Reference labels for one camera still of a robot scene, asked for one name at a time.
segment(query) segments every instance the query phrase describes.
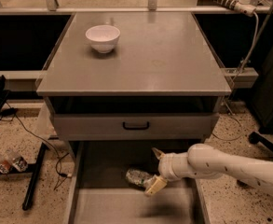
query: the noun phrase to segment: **white robotic arm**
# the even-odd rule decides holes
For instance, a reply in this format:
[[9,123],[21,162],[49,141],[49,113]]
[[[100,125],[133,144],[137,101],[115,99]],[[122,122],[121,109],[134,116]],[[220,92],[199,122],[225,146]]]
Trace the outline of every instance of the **white robotic arm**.
[[152,196],[167,182],[190,178],[217,178],[230,175],[273,196],[273,162],[229,155],[204,144],[193,145],[185,153],[169,153],[153,148],[159,159],[160,176],[154,176],[145,194]]

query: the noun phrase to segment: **plastic bottle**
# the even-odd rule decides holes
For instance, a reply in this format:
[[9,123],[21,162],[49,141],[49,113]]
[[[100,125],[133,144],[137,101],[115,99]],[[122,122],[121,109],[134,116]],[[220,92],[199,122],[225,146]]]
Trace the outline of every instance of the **plastic bottle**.
[[6,154],[8,156],[9,163],[11,163],[18,172],[24,172],[28,168],[27,161],[18,152],[15,152],[13,149],[9,148],[6,151]]
[[5,156],[0,154],[0,173],[6,175],[12,169],[12,166],[8,163]]

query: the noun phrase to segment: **open drawer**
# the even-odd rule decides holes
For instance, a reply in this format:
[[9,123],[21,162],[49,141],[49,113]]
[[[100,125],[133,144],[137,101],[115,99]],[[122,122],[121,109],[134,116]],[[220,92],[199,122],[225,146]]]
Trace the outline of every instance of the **open drawer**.
[[62,140],[204,140],[211,135],[219,116],[214,113],[59,114],[51,119]]
[[171,140],[81,142],[64,223],[210,223],[197,180],[169,183],[150,198],[128,184],[125,174],[131,166],[157,172],[152,147],[184,152],[188,144]]

